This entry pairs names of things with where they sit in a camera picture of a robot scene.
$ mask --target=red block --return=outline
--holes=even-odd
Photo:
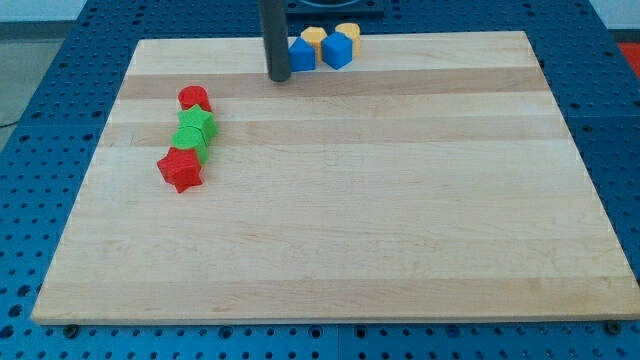
[[[182,110],[189,110],[194,105],[200,105],[202,110],[213,112],[209,104],[209,95],[202,86],[192,85],[182,89],[178,94],[178,101]]]
[[[158,169],[164,181],[174,185],[178,193],[191,186],[202,185],[202,165],[194,149],[179,150],[170,147],[167,156],[158,161]]]
[[[640,78],[640,43],[619,43],[618,46]]]

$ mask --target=red star-shaped block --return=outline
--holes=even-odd
[[[182,193],[191,186],[202,185],[200,170],[202,165],[194,149],[169,148],[167,156],[158,161],[158,169],[166,182]]]

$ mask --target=wood grain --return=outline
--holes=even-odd
[[[213,95],[220,134],[205,184],[177,194],[155,162],[192,83]],[[639,316],[638,284],[522,32],[363,36],[344,71],[285,84],[266,80],[259,39],[140,42],[32,314]]]

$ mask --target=black cable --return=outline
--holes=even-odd
[[[14,122],[12,122],[12,123],[2,124],[2,125],[0,125],[0,129],[4,129],[4,128],[11,127],[11,126],[13,126],[13,125],[18,124],[19,122],[20,122],[20,120],[16,120],[16,121],[14,121]]]

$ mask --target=blue cube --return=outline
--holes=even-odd
[[[308,71],[316,69],[316,51],[302,38],[297,38],[289,48],[291,71]]]
[[[351,62],[353,58],[353,40],[343,33],[334,32],[322,40],[322,60],[338,70]]]

